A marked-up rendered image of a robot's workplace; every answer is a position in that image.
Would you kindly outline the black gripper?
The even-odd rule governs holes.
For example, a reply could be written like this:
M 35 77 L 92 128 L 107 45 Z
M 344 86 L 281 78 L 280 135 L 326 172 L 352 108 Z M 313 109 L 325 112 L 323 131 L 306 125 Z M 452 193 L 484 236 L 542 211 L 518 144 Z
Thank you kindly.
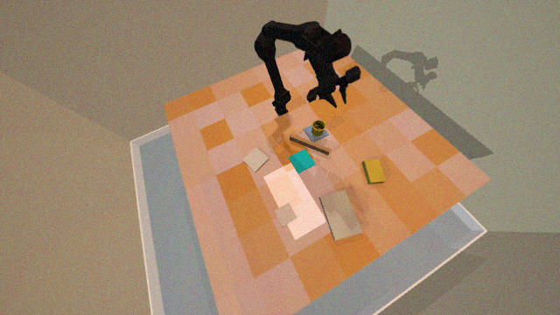
M 333 63 L 329 63 L 327 66 L 325 66 L 324 68 L 322 68 L 321 70 L 315 72 L 316 73 L 316 77 L 318 78 L 324 78 L 326 76 L 326 74 L 330 73 L 330 72 L 335 72 L 334 67 L 333 67 Z M 335 72 L 336 73 L 336 72 Z M 345 104 L 347 104 L 347 87 L 349 83 L 352 83 L 354 81 L 357 81 L 358 79 L 361 78 L 361 70 L 358 66 L 354 67 L 354 68 L 350 68 L 348 70 L 346 70 L 346 74 L 342 77 L 340 77 L 340 83 L 337 84 L 336 86 L 339 85 L 339 91 L 341 92 L 343 101 Z M 313 102 L 316 100 L 317 95 L 319 97 L 319 99 L 324 99 L 327 100 L 328 102 L 330 102 L 335 108 L 337 108 L 337 104 L 335 102 L 335 100 L 333 99 L 332 94 L 329 94 L 326 97 L 323 97 L 320 92 L 318 91 L 318 87 L 315 87 L 313 89 L 311 89 L 308 93 L 307 100 L 308 102 Z

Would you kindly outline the olive yellow flat block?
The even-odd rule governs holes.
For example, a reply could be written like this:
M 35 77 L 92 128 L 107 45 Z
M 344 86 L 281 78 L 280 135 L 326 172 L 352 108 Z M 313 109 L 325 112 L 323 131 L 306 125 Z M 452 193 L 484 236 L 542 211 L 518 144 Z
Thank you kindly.
M 364 160 L 362 166 L 368 184 L 380 184 L 386 182 L 384 172 L 379 159 Z

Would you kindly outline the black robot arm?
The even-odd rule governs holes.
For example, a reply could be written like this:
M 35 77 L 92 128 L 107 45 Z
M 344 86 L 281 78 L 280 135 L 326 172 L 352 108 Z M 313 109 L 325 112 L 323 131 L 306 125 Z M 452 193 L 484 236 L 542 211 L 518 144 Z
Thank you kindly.
M 290 91 L 284 88 L 276 59 L 276 39 L 291 42 L 294 46 L 305 52 L 304 60 L 311 62 L 315 72 L 321 70 L 329 63 L 344 59 L 351 52 L 350 38 L 338 29 L 334 34 L 320 26 L 317 21 L 303 24 L 286 24 L 269 21 L 265 24 L 257 37 L 254 48 L 268 70 L 269 77 L 275 89 L 272 105 L 279 116 L 289 111 L 286 103 L 291 100 Z M 337 73 L 327 73 L 324 78 L 318 78 L 318 91 L 323 97 L 328 96 L 336 90 L 340 83 Z M 288 111 L 288 112 L 287 112 Z

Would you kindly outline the beige flat rectangular block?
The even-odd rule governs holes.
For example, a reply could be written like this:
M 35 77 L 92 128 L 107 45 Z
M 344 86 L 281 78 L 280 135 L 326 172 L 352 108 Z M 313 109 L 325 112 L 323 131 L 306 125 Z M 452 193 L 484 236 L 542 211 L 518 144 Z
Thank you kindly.
M 363 233 L 346 190 L 319 197 L 319 200 L 335 241 Z

